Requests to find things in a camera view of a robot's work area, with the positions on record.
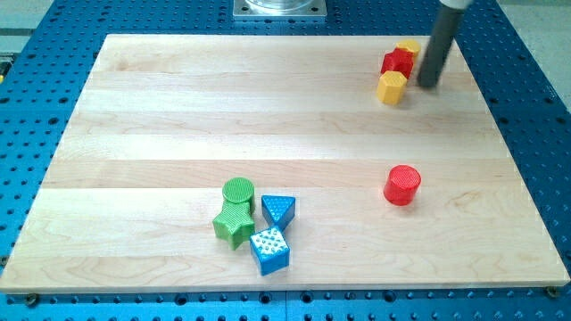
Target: wooden board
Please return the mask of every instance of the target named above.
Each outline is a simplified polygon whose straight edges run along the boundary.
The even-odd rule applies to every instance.
[[[441,85],[376,96],[397,37],[112,35],[0,285],[179,292],[562,285],[569,280],[454,46]],[[425,37],[418,37],[426,43]],[[415,201],[380,194],[391,166]],[[221,187],[297,197],[291,265],[214,237]]]

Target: blue cube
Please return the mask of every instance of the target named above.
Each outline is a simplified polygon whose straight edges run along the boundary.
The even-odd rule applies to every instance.
[[[283,231],[294,219],[295,197],[262,195],[261,214],[269,226],[277,226]]]
[[[250,236],[250,248],[263,276],[289,265],[289,246],[276,226]]]

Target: toy block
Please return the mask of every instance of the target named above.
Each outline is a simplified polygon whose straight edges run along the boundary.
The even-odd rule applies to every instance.
[[[401,101],[407,79],[399,71],[387,71],[378,80],[377,97],[382,103],[397,104]]]
[[[247,241],[255,231],[248,202],[224,202],[222,212],[212,220],[212,224],[216,237],[228,241],[232,250]]]
[[[415,39],[403,39],[396,43],[396,47],[412,53],[412,60],[414,62],[417,60],[418,54],[420,53],[420,44]]]
[[[277,226],[250,236],[250,248],[263,276],[289,265],[289,246]]]
[[[420,180],[420,174],[411,166],[395,166],[389,172],[383,194],[394,205],[408,205],[417,192]]]
[[[381,73],[386,71],[400,71],[407,79],[410,77],[414,61],[412,59],[413,53],[406,50],[395,48],[391,53],[385,54],[383,59],[383,66]]]
[[[295,216],[295,197],[262,195],[261,214],[269,226],[285,230]]]
[[[250,204],[250,215],[256,210],[253,184],[246,178],[234,177],[227,181],[222,187],[222,195],[225,201],[234,204],[248,202]]]

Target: metal base plate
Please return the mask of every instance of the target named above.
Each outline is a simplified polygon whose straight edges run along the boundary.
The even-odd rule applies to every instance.
[[[324,21],[327,16],[325,0],[312,0],[292,10],[268,9],[246,0],[234,0],[235,21],[286,21],[290,19]]]

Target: green star block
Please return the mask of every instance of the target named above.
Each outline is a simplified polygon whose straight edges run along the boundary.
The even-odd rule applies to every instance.
[[[248,202],[250,203],[250,215],[256,210],[256,200],[253,195],[253,184],[243,177],[235,177],[230,179],[222,187],[222,195],[224,200],[234,204]]]
[[[230,249],[235,250],[242,242],[248,241],[255,226],[250,216],[247,202],[234,204],[224,202],[222,212],[212,220],[216,237],[228,241]]]

